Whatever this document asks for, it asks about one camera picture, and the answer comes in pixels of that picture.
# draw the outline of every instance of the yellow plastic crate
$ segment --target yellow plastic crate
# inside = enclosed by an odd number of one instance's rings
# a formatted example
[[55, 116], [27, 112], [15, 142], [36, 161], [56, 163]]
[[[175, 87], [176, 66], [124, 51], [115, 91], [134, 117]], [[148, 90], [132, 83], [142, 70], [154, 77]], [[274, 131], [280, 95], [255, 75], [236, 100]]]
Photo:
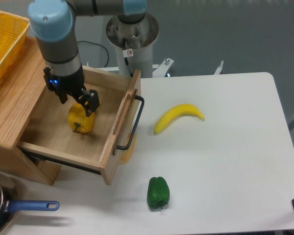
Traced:
[[20, 52], [29, 28], [29, 19], [0, 11], [0, 80]]

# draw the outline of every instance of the yellow bell pepper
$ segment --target yellow bell pepper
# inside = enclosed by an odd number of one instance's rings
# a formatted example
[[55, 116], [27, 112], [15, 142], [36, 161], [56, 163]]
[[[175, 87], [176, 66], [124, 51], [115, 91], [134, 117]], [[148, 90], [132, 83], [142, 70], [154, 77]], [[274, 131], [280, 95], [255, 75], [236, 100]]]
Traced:
[[95, 113], [87, 117], [83, 106], [76, 102], [69, 110], [68, 122], [75, 132], [91, 132], [94, 127]]

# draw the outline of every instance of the black metal handle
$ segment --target black metal handle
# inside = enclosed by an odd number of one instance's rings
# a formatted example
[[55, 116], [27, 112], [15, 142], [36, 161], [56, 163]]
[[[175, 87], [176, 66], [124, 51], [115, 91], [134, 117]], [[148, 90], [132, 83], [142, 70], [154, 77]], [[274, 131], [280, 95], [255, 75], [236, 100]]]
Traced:
[[144, 98], [142, 98], [139, 95], [135, 95], [134, 99], [139, 100], [142, 104], [141, 104], [141, 106], [139, 108], [139, 111], [138, 111], [138, 114], [137, 114], [133, 129], [132, 129], [132, 132], [131, 132], [131, 136], [129, 137], [129, 140], [128, 140], [128, 143], [127, 143], [126, 146], [117, 145], [117, 149], [119, 149], [119, 150], [126, 151], [126, 150], [128, 150], [130, 148], [130, 146], [132, 144], [134, 134], [135, 134], [135, 131], [136, 131], [136, 127], [137, 127], [138, 122], [139, 122], [139, 118], [141, 117], [141, 114], [142, 114], [142, 111], [143, 111], [143, 108], [144, 108], [144, 103], [145, 103]]

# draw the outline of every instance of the black cable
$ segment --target black cable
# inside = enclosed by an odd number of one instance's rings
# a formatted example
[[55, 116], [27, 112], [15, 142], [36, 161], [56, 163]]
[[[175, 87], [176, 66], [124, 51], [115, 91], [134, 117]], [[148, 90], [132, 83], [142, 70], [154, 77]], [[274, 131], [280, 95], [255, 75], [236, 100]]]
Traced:
[[[126, 40], [125, 40], [125, 38], [123, 38], [123, 40], [122, 40], [122, 50], [125, 50], [125, 42], [126, 42]], [[129, 75], [131, 77], [133, 77], [133, 73], [132, 73], [132, 71], [131, 71], [131, 69], [129, 68], [129, 65], [128, 65], [128, 59], [127, 59], [127, 57], [124, 57], [124, 61], [125, 61], [125, 64], [127, 66]]]
[[108, 65], [108, 63], [109, 63], [109, 52], [108, 52], [108, 49], [107, 49], [105, 46], [103, 46], [103, 45], [101, 45], [101, 44], [98, 44], [98, 43], [93, 43], [93, 42], [84, 41], [84, 40], [78, 41], [77, 43], [90, 43], [90, 44], [97, 45], [97, 46], [100, 46], [100, 47], [102, 47], [103, 49], [105, 49], [106, 52], [107, 52], [108, 59], [107, 59], [106, 64], [104, 65], [104, 68], [107, 67], [107, 65]]

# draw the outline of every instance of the wooden panel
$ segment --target wooden panel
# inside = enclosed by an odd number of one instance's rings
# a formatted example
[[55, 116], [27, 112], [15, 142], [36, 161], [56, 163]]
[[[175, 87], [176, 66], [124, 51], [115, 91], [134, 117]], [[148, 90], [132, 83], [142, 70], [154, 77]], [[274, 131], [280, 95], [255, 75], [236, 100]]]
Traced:
[[52, 185], [54, 181], [18, 148], [8, 149], [0, 146], [0, 171], [48, 185]]
[[47, 161], [37, 160], [35, 165], [40, 169], [49, 179], [51, 179], [52, 184], [54, 183], [55, 179], [58, 177], [58, 174], [61, 170], [61, 165], [50, 163]]
[[124, 92], [96, 85], [85, 85], [87, 89], [97, 90], [100, 99], [100, 107], [95, 112], [95, 124], [91, 133], [82, 135], [73, 132], [69, 127], [67, 115], [75, 102], [73, 98], [69, 97], [65, 104], [61, 104], [54, 93], [45, 92], [21, 141], [69, 154], [68, 157], [72, 161], [80, 161], [75, 158], [76, 156], [99, 162]]
[[28, 38], [0, 83], [0, 145], [15, 146], [44, 87], [45, 64], [34, 38]]
[[[136, 94], [141, 94], [141, 74], [139, 71], [135, 71], [134, 78], [136, 78], [136, 82], [131, 82], [128, 87], [128, 92], [133, 92], [136, 90]], [[115, 150], [114, 148], [116, 145], [126, 145], [127, 144], [127, 138], [128, 134], [132, 131], [132, 123], [135, 118], [135, 114], [137, 112], [137, 108], [139, 105], [138, 100], [133, 100], [133, 102], [130, 104], [130, 107], [128, 109], [128, 112], [126, 114], [125, 121], [122, 125], [122, 130], [120, 135], [117, 138], [117, 141], [115, 141], [114, 145], [112, 146], [112, 150], [110, 152], [110, 155], [108, 158], [102, 159], [101, 163], [104, 165], [104, 170], [102, 171], [102, 177], [106, 184], [111, 185], [114, 175], [117, 170], [117, 166], [120, 161], [120, 157], [123, 153], [121, 150]]]
[[85, 82], [96, 84], [102, 87], [109, 87], [112, 89], [126, 91], [130, 82], [130, 77], [121, 76], [114, 72], [94, 69], [83, 66]]
[[135, 94], [135, 86], [138, 80], [141, 79], [141, 73], [139, 70], [136, 70], [134, 72], [134, 75], [127, 87], [127, 91], [126, 94], [124, 96], [124, 99], [122, 100], [122, 103], [120, 105], [120, 110], [118, 111], [117, 114], [117, 121], [116, 123], [113, 125], [112, 130], [113, 132], [111, 133], [111, 135], [109, 136], [109, 142], [106, 143], [105, 148], [103, 150], [100, 162], [102, 163], [102, 165], [106, 165], [107, 160], [110, 156], [111, 153], [111, 149], [114, 149], [117, 142], [116, 140], [118, 140], [119, 135], [120, 135], [120, 131], [121, 129], [116, 133], [115, 129], [118, 129], [118, 123], [121, 120], [121, 123], [124, 122], [125, 118], [126, 118], [126, 114], [128, 113], [129, 107], [131, 105], [131, 103], [128, 103], [128, 99], [126, 99], [127, 97], [133, 97], [133, 95]]

